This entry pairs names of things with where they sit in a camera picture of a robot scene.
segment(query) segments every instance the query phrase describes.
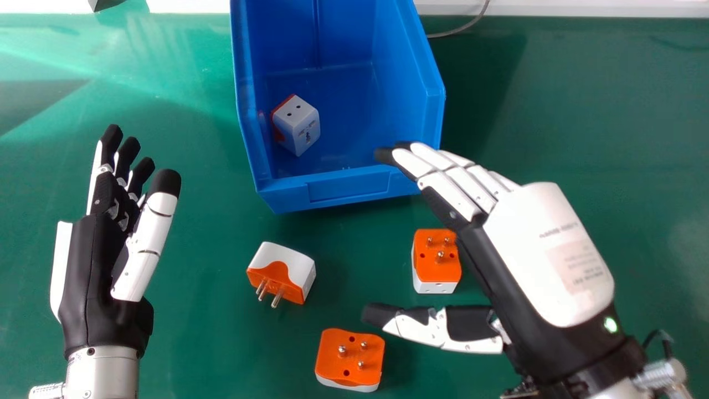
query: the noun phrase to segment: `blue plastic bin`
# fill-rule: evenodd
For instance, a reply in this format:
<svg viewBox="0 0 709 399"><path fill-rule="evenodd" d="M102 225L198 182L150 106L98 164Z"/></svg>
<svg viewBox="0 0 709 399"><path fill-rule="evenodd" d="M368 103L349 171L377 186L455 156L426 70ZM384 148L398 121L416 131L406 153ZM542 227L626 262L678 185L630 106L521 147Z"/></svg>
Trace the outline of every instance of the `blue plastic bin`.
<svg viewBox="0 0 709 399"><path fill-rule="evenodd" d="M412 0L232 0L236 97L256 190L276 213L417 192L373 151L440 144L445 88ZM318 109L301 157L273 140L290 94Z"/></svg>

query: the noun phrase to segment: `green table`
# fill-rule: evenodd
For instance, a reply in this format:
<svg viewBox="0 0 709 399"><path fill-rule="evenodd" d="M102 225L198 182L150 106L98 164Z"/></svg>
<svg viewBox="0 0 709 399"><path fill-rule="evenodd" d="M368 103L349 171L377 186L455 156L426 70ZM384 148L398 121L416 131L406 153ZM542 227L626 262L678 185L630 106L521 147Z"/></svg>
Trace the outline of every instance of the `green table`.
<svg viewBox="0 0 709 399"><path fill-rule="evenodd" d="M709 22L485 18L432 46L443 146L518 182L558 182L614 273L625 328L670 331L694 393L709 394ZM55 224L82 215L110 123L184 181L147 292L141 398L358 398L316 382L323 329L373 331L359 322L369 301L485 303L467 274L454 295L413 292L413 232L439 226L419 197L273 215L253 190L233 87L227 16L136 1L0 16L0 397L63 379ZM316 259L306 306L256 301L245 268L266 240ZM495 398L518 382L501 356L385 338L376 397Z"/></svg>

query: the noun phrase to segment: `robot's left hand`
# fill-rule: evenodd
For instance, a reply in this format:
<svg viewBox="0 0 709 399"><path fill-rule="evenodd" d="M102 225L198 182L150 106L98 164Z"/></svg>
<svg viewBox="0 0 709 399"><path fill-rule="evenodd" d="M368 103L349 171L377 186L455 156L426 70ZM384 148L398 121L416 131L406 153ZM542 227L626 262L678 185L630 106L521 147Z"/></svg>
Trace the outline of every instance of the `robot's left hand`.
<svg viewBox="0 0 709 399"><path fill-rule="evenodd" d="M65 358L87 346L125 346L141 357L153 308L143 297L172 223L180 187L174 170L155 170L140 144L110 125L96 145L86 216L59 222L50 306L62 325Z"/></svg>

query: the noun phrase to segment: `robotic arm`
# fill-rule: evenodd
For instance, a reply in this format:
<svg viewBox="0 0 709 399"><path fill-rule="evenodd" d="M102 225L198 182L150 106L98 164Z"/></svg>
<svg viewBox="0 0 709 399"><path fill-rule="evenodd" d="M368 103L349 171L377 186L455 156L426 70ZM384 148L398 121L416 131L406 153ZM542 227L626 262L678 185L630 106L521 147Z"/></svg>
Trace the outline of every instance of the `robotic arm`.
<svg viewBox="0 0 709 399"><path fill-rule="evenodd" d="M167 238L182 185L150 158L130 169L138 140L111 125L96 145L86 216L59 222L50 307L64 331L64 383L36 386L30 399L135 399L138 359L152 334L143 293Z"/></svg>
<svg viewBox="0 0 709 399"><path fill-rule="evenodd" d="M368 305L362 320L441 349L503 352L523 377L502 398L690 398L676 359L646 365L613 305L615 283L559 187L520 186L423 143L380 148L376 158L416 181L489 307L409 310Z"/></svg>

